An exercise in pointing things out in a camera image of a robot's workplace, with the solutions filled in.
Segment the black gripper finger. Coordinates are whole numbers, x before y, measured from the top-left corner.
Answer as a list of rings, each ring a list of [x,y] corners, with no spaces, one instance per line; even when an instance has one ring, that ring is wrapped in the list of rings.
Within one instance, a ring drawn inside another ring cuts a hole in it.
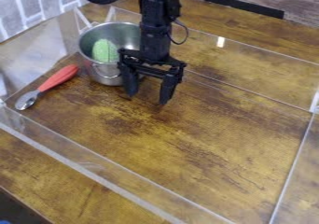
[[[159,103],[165,105],[173,96],[176,86],[179,84],[179,78],[173,75],[167,75],[160,84],[159,90]]]
[[[121,81],[125,93],[132,97],[139,91],[139,73],[133,67],[125,64],[121,65]]]

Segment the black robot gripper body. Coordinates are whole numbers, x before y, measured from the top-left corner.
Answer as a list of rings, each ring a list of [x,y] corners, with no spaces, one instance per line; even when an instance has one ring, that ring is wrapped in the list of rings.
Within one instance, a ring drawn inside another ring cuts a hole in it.
[[[133,67],[140,76],[164,79],[167,75],[183,77],[185,63],[169,55],[172,26],[152,27],[140,24],[140,48],[119,49],[119,68],[125,64]]]

